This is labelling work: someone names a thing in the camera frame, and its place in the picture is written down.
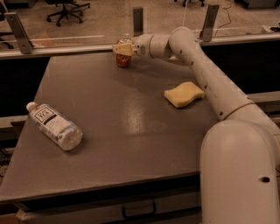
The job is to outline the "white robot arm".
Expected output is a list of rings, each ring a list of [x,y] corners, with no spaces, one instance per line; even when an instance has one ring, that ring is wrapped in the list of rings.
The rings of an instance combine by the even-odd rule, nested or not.
[[[195,34],[186,27],[144,34],[113,51],[189,66],[218,116],[200,150],[202,223],[280,224],[280,129],[205,55]]]

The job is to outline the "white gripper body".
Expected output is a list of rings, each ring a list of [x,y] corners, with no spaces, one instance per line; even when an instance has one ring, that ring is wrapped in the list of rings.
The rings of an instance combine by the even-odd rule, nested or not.
[[[152,34],[144,34],[135,37],[133,44],[136,48],[136,55],[139,57],[145,57],[151,59],[151,40],[153,38]]]

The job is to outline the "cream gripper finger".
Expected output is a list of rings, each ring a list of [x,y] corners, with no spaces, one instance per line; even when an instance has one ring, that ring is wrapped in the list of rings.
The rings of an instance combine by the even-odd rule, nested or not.
[[[124,56],[132,56],[134,54],[134,48],[131,43],[115,44],[112,46],[112,50],[114,53]]]

